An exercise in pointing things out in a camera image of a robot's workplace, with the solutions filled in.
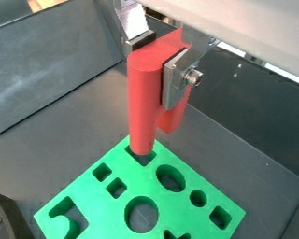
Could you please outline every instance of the circular hole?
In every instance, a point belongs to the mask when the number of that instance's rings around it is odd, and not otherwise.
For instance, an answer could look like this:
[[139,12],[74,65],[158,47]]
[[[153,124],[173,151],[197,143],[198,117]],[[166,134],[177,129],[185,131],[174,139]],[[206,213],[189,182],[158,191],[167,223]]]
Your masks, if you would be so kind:
[[201,190],[193,191],[190,199],[191,199],[191,202],[193,202],[194,206],[197,206],[197,207],[202,207],[208,203],[206,194]]
[[134,232],[150,232],[159,221],[159,210],[154,200],[145,196],[133,199],[125,209],[125,220]]
[[157,170],[157,176],[159,183],[166,189],[174,192],[181,192],[185,190],[185,176],[175,167],[170,165],[162,165]]

